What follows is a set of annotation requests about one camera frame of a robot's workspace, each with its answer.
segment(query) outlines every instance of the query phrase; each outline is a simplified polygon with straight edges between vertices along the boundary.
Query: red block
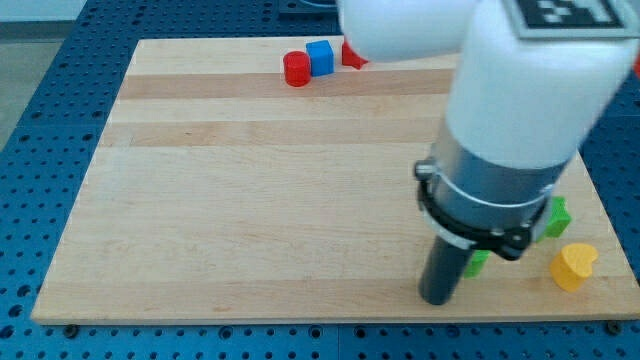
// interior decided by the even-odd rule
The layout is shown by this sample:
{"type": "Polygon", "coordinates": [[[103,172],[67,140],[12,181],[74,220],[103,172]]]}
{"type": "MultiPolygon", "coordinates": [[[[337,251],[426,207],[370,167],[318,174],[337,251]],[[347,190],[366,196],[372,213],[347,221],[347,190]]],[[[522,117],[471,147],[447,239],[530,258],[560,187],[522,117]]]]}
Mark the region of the red block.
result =
{"type": "Polygon", "coordinates": [[[311,59],[307,53],[292,51],[284,56],[284,80],[295,87],[307,85],[311,81],[311,59]]]}
{"type": "Polygon", "coordinates": [[[636,64],[633,66],[633,70],[636,72],[636,75],[640,78],[640,55],[638,55],[638,59],[636,59],[636,64]]]}
{"type": "Polygon", "coordinates": [[[368,60],[365,60],[358,56],[358,54],[351,49],[347,40],[342,43],[342,65],[344,66],[353,66],[354,68],[360,70],[362,65],[368,63],[368,60]]]}

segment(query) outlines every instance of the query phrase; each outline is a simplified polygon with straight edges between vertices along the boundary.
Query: green block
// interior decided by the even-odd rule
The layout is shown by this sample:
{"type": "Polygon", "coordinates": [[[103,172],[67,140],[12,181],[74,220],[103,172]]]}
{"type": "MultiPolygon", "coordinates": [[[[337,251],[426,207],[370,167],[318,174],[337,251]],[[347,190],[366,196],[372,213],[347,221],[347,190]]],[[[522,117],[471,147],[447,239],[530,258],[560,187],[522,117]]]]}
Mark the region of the green block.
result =
{"type": "Polygon", "coordinates": [[[489,258],[489,254],[491,254],[489,250],[476,250],[473,253],[471,261],[469,261],[469,265],[467,265],[467,268],[464,270],[464,278],[470,279],[480,275],[480,271],[482,271],[484,263],[489,258]]]}
{"type": "Polygon", "coordinates": [[[565,207],[566,200],[564,197],[554,196],[551,201],[551,218],[544,231],[544,237],[559,238],[564,232],[564,229],[571,223],[571,215],[569,215],[565,207]]]}

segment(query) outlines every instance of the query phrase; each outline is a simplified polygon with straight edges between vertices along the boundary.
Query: pegboard hole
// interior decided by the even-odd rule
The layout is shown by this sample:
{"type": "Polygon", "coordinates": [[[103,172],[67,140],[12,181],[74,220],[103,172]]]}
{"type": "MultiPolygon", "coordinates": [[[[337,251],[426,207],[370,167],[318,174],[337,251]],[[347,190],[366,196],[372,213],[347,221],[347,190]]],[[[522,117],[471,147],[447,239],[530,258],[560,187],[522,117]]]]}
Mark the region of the pegboard hole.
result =
{"type": "Polygon", "coordinates": [[[218,336],[222,340],[228,340],[233,335],[233,328],[230,326],[224,326],[218,331],[218,336]]]}
{"type": "Polygon", "coordinates": [[[364,339],[367,336],[367,331],[362,326],[356,326],[353,329],[353,335],[358,339],[364,339]]]}
{"type": "Polygon", "coordinates": [[[319,339],[322,336],[322,328],[320,326],[314,325],[309,328],[309,336],[312,339],[319,339]]]}
{"type": "Polygon", "coordinates": [[[15,332],[15,328],[11,325],[7,325],[0,330],[0,339],[8,339],[15,332]]]}
{"type": "Polygon", "coordinates": [[[9,309],[9,317],[18,317],[20,316],[20,314],[22,314],[23,311],[23,307],[22,305],[18,304],[18,305],[13,305],[11,307],[11,309],[9,309]]]}

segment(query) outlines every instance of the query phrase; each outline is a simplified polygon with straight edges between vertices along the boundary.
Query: yellow heart-shaped block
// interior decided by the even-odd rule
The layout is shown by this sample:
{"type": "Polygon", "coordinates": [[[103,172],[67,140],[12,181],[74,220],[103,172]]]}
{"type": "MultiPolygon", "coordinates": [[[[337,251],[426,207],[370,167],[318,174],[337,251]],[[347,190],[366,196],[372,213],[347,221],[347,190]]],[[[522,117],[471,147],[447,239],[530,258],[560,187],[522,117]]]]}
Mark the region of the yellow heart-shaped block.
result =
{"type": "Polygon", "coordinates": [[[592,264],[598,250],[589,244],[566,245],[553,258],[549,270],[553,280],[563,290],[574,292],[593,274],[592,264]]]}

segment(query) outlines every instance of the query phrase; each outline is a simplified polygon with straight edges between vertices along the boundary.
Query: wooden table surface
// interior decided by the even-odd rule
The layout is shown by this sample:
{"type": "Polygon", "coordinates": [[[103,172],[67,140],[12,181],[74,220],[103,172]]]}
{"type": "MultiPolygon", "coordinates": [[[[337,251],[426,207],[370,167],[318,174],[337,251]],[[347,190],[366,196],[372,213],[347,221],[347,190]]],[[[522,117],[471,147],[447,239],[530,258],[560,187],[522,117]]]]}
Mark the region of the wooden table surface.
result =
{"type": "Polygon", "coordinates": [[[42,324],[481,322],[637,318],[638,284],[582,161],[557,195],[573,223],[518,262],[492,256],[425,303],[433,241],[413,162],[456,56],[336,73],[303,88],[282,56],[314,38],[143,40],[32,317],[42,324]],[[576,293],[548,265],[594,245],[576,293]]]}

